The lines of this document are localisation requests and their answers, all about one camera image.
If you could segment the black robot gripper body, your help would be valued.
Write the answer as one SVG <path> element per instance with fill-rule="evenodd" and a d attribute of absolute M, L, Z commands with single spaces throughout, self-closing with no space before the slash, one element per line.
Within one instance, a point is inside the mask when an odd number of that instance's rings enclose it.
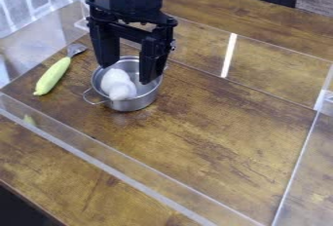
<path fill-rule="evenodd" d="M 153 32 L 172 40 L 177 20 L 162 12 L 164 0 L 86 0 L 90 7 L 88 17 L 92 39 L 102 42 L 125 38 L 141 42 L 146 31 L 130 26 L 154 24 Z"/>

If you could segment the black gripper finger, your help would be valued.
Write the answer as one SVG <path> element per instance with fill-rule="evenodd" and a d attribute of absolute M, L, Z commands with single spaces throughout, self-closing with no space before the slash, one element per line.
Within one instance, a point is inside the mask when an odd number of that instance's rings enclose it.
<path fill-rule="evenodd" d="M 140 82 L 148 85 L 165 72 L 168 56 L 175 49 L 172 28 L 156 28 L 142 40 L 140 53 Z"/>
<path fill-rule="evenodd" d="M 89 27 L 98 63 L 108 68 L 120 61 L 120 37 L 106 24 L 90 21 Z"/>

